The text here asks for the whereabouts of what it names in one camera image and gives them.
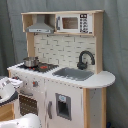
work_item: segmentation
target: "gray wall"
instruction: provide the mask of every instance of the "gray wall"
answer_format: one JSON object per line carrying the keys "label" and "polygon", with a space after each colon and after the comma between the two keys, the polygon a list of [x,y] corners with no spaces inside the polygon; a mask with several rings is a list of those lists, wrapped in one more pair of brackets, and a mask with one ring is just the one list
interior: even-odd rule
{"label": "gray wall", "polygon": [[127,0],[7,0],[17,63],[27,56],[21,12],[102,9],[104,70],[116,76],[107,88],[107,120],[128,127],[128,1]]}
{"label": "gray wall", "polygon": [[0,75],[8,75],[7,67],[15,64],[14,47],[6,0],[0,0]]}

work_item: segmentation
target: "oven door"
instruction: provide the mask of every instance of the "oven door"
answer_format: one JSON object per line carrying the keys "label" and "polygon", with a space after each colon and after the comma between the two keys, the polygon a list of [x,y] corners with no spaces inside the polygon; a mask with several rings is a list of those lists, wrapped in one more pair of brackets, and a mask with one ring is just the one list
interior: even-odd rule
{"label": "oven door", "polygon": [[19,112],[20,117],[28,113],[33,113],[39,116],[42,127],[45,127],[45,95],[31,89],[19,89]]}
{"label": "oven door", "polygon": [[57,32],[80,33],[80,14],[57,14]]}

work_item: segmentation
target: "toy kitchen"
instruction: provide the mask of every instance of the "toy kitchen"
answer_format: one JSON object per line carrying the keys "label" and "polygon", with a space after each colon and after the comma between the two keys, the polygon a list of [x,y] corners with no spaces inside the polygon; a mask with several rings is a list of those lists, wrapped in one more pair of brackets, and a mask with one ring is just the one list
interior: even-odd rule
{"label": "toy kitchen", "polygon": [[106,87],[115,76],[102,68],[103,12],[22,13],[28,58],[38,63],[8,68],[23,81],[15,118],[34,113],[43,128],[106,128]]}

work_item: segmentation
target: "gray faucet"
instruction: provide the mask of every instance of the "gray faucet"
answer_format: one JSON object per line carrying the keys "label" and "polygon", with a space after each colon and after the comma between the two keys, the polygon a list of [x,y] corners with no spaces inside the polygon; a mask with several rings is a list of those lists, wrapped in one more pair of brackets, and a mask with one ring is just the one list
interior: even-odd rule
{"label": "gray faucet", "polygon": [[78,62],[78,64],[77,64],[77,67],[78,67],[79,69],[81,69],[81,70],[87,68],[87,62],[86,62],[86,63],[83,63],[83,62],[82,62],[82,56],[83,56],[84,54],[88,54],[88,55],[91,57],[91,60],[92,60],[92,63],[91,63],[91,64],[92,64],[92,65],[95,65],[95,59],[94,59],[94,56],[92,55],[92,53],[89,52],[89,51],[82,51],[82,52],[80,53],[79,62]]}

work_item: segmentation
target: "cooking pot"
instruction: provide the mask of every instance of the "cooking pot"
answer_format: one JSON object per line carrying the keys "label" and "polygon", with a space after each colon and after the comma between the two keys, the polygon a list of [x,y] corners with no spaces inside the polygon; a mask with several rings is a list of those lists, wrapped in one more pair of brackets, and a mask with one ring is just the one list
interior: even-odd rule
{"label": "cooking pot", "polygon": [[26,57],[23,59],[23,61],[26,67],[35,67],[39,64],[38,57]]}

